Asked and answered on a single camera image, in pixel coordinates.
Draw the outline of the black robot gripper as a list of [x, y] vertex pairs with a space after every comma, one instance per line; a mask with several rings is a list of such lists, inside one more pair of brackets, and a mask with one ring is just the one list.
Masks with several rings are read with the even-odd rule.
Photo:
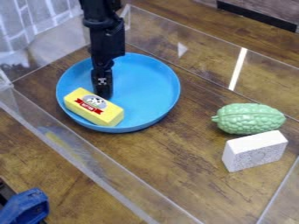
[[79, 0], [83, 24], [90, 30], [94, 92], [104, 99], [114, 94], [114, 59], [126, 55], [124, 19], [116, 14], [115, 0]]

